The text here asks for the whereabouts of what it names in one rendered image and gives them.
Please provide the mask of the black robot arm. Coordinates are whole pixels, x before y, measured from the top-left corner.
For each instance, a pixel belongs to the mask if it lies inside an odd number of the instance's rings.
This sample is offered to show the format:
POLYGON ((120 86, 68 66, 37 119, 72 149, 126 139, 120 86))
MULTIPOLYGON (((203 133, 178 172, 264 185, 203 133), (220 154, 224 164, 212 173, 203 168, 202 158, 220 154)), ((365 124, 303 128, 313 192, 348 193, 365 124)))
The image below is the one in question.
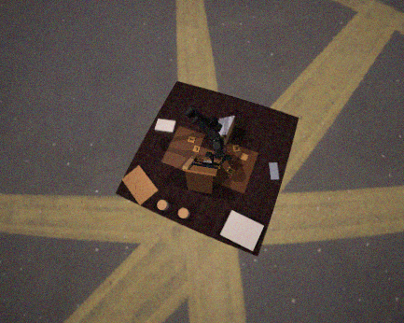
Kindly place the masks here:
POLYGON ((185 110, 185 115, 208 134, 208 137, 213 144, 213 148, 216 149, 215 158, 224 158, 225 153, 223 153, 223 149, 219 150, 221 147, 224 147, 224 138, 220 137, 219 133, 223 124, 221 125, 218 122, 218 119, 205 117, 203 114, 198 112, 194 105, 190 105, 185 110))

